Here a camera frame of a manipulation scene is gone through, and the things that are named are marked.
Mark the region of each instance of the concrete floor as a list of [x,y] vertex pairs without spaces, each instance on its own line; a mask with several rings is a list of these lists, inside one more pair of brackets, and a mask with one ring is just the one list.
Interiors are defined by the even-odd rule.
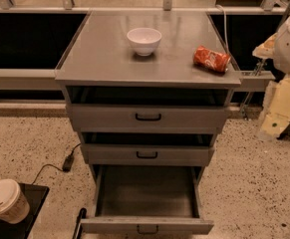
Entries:
[[[290,136],[259,140],[256,117],[227,121],[200,182],[202,214],[215,224],[210,234],[149,238],[290,239]],[[78,142],[63,109],[0,111],[0,179],[31,183],[45,163],[61,167]],[[30,238],[72,238],[76,216],[82,207],[91,211],[95,191],[80,150],[71,172],[47,167],[37,184],[49,186],[50,193]],[[126,236],[84,234],[83,238]]]

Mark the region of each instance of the cabinet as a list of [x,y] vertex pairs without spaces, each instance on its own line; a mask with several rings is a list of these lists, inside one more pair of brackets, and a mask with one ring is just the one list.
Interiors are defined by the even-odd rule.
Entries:
[[[154,54],[135,55],[126,33],[162,32]],[[97,184],[89,233],[207,234],[198,183],[214,154],[226,106],[240,85],[192,63],[198,45],[224,51],[199,11],[95,10],[57,75]]]

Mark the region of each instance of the gray countertop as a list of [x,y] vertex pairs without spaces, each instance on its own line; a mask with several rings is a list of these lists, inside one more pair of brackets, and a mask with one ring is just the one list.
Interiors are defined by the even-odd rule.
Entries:
[[[127,32],[151,27],[162,33],[148,57],[136,55]],[[56,80],[66,85],[236,88],[231,64],[222,75],[193,64],[195,49],[224,52],[205,12],[161,10],[92,11]]]

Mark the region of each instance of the red can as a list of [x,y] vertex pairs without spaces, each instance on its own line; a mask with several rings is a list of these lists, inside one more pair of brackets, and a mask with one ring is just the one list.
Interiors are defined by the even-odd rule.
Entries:
[[218,53],[199,46],[193,55],[193,62],[205,68],[219,73],[225,73],[231,56],[226,53]]

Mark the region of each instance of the bowl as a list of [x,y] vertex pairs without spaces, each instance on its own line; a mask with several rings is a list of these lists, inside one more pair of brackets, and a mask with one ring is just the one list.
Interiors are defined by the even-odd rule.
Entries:
[[153,28],[134,28],[127,33],[131,47],[140,56],[148,56],[158,47],[162,34]]

